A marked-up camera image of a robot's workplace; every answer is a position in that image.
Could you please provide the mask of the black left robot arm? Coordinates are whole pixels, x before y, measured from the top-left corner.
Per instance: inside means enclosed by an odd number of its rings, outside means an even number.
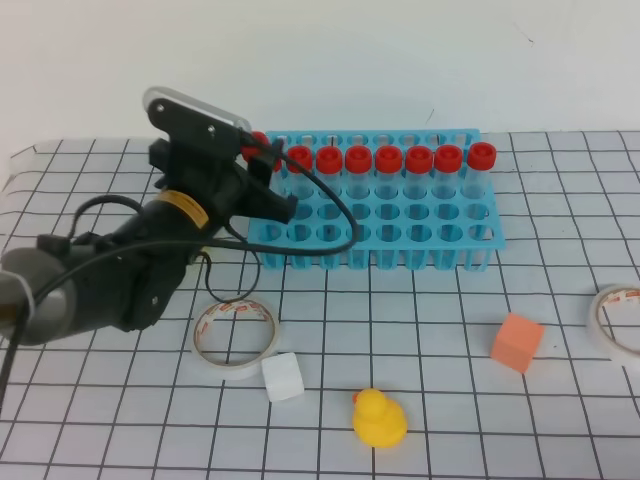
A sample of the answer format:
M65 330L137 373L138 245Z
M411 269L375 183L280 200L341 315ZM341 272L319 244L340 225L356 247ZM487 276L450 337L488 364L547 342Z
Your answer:
M33 247L1 259L1 334L36 346L104 327L144 330L155 324L206 242L233 216L287 223L296 201L269 188L280 145L257 140L230 150L201 150L157 140L149 163L158 190L140 204L103 194L72 218L114 203L133 215L107 234L42 234Z

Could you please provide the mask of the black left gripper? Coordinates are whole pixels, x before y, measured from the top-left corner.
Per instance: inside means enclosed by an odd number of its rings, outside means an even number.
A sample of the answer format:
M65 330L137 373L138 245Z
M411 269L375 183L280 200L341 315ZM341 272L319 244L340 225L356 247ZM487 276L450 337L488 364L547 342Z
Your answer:
M200 230L219 229L233 216L287 224L295 198L270 188L276 154L265 149L242 167L166 140L149 147L149 163L162 172L155 199L169 204Z

